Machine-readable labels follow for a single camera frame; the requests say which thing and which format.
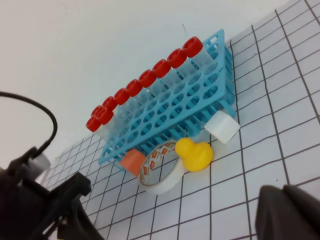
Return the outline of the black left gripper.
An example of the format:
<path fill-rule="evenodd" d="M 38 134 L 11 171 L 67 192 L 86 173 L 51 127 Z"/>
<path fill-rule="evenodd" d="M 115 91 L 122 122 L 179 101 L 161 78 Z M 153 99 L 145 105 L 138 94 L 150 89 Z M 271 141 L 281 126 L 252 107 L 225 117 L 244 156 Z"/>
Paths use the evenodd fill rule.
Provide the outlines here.
<path fill-rule="evenodd" d="M 77 172 L 53 190 L 35 181 L 42 169 L 34 163 L 36 147 L 0 171 L 0 238 L 101 240 L 80 198 L 91 192 L 91 181 Z"/>

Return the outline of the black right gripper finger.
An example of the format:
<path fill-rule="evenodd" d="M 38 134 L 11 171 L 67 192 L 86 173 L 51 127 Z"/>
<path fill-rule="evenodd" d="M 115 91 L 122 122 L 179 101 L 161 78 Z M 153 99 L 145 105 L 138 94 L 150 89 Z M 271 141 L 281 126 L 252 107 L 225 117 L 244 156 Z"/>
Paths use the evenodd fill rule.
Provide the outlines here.
<path fill-rule="evenodd" d="M 256 219 L 259 240 L 318 240 L 320 201 L 293 185 L 260 188 Z"/>

